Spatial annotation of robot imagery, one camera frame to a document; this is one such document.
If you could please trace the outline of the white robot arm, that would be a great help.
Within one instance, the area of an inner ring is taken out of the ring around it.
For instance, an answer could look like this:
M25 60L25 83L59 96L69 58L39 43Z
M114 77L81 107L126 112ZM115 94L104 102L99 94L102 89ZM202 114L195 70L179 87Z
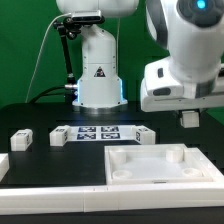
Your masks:
M105 18L133 14L139 0L56 0L68 35L83 37L83 74L73 105L109 110L125 105L116 74L116 41ZM224 106L224 0L146 0L147 28L170 55L149 63L140 88L145 112Z

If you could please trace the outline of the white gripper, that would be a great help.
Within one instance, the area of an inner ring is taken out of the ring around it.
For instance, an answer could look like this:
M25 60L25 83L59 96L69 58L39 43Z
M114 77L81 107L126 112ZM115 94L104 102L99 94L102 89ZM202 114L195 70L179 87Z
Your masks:
M169 75L167 68L147 65L141 84L140 100L144 112L223 107L224 64L212 93L197 99L183 97L183 87Z

